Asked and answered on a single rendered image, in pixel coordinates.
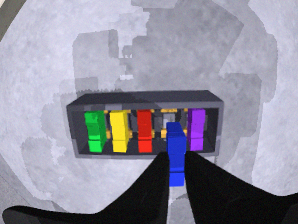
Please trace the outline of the blue fuse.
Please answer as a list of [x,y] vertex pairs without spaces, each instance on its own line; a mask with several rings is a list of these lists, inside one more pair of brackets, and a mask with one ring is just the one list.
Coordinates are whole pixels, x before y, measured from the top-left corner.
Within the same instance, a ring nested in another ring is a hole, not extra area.
[[185,184],[184,156],[186,153],[186,135],[182,131],[180,123],[166,123],[166,152],[170,160],[170,184],[169,186],[181,186]]

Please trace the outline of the red fuse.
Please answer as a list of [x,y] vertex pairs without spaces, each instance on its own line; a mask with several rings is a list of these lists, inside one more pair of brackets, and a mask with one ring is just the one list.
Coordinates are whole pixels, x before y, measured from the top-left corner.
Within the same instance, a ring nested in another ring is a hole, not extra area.
[[140,152],[152,152],[152,109],[137,112]]

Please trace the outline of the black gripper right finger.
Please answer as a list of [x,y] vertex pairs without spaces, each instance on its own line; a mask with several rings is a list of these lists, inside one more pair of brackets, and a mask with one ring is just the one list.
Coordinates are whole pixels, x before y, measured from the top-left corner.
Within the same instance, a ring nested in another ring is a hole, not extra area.
[[194,151],[184,156],[194,224],[298,224],[298,192],[275,196]]

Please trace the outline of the purple fuse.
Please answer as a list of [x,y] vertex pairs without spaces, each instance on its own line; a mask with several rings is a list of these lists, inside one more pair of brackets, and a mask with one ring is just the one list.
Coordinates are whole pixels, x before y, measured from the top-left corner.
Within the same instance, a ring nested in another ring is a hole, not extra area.
[[204,148],[205,111],[202,108],[188,109],[189,151]]

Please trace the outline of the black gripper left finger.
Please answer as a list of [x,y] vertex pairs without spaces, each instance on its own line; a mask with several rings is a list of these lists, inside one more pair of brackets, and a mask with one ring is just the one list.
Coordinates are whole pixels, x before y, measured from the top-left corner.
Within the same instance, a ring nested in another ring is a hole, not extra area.
[[160,152],[142,175],[101,212],[68,213],[15,205],[3,210],[4,224],[166,224],[170,160]]

